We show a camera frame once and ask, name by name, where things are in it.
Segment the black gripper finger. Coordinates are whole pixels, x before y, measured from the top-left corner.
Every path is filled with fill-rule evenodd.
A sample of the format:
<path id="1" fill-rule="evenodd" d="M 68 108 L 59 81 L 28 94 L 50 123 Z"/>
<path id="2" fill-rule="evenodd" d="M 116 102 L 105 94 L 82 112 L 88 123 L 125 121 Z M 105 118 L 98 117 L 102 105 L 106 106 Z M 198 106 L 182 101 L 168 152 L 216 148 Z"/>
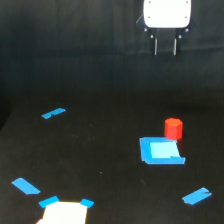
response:
<path id="1" fill-rule="evenodd" d="M 174 45 L 173 45 L 173 55 L 177 55 L 177 47 L 178 47 L 178 40 L 177 38 L 174 39 Z"/>
<path id="2" fill-rule="evenodd" d="M 154 56 L 157 55 L 157 48 L 158 48 L 158 40 L 157 40 L 157 38 L 154 38 L 154 43 L 153 43 L 153 53 L 154 53 Z"/>

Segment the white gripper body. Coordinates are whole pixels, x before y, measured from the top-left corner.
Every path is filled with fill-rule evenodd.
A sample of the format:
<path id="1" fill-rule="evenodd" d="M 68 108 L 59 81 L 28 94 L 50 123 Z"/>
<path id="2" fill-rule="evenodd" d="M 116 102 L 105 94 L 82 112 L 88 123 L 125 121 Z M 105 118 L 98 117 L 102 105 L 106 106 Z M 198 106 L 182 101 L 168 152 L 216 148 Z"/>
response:
<path id="1" fill-rule="evenodd" d="M 144 31 L 175 29 L 189 32 L 192 0 L 143 0 L 143 12 L 136 25 Z"/>

